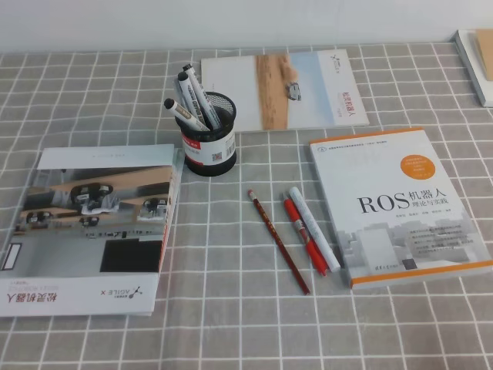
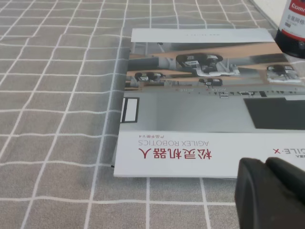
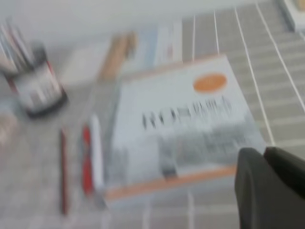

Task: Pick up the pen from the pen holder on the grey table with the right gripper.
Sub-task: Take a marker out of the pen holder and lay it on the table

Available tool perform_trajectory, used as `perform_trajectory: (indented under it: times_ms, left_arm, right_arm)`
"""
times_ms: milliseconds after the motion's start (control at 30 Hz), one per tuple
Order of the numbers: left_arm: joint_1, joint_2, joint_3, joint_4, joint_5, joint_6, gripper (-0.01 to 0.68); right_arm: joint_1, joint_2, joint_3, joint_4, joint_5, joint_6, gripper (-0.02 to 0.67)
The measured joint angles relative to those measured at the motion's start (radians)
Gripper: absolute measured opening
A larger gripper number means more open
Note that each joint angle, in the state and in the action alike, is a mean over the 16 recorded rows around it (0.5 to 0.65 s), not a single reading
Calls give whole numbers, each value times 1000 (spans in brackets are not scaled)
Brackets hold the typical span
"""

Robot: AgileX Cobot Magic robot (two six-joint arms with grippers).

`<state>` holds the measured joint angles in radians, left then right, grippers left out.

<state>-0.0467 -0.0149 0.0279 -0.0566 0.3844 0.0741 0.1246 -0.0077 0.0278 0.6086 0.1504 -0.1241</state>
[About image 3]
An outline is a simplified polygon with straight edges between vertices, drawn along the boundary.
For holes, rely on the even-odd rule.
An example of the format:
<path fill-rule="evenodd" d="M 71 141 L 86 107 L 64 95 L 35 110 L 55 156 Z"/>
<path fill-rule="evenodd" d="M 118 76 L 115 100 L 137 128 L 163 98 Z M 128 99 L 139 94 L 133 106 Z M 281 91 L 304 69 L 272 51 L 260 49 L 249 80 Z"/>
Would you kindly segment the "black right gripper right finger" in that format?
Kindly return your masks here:
<path fill-rule="evenodd" d="M 264 158 L 284 184 L 305 197 L 305 162 L 278 147 L 268 147 Z"/>

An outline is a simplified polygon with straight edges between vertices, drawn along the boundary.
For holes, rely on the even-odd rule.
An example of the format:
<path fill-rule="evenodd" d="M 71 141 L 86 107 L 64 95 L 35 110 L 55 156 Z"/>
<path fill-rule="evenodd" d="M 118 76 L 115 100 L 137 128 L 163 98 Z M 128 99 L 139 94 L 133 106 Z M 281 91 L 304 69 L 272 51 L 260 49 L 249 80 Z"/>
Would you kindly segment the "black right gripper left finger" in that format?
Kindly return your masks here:
<path fill-rule="evenodd" d="M 235 195 L 242 229 L 303 229 L 305 198 L 282 182 L 253 148 L 239 151 Z"/>

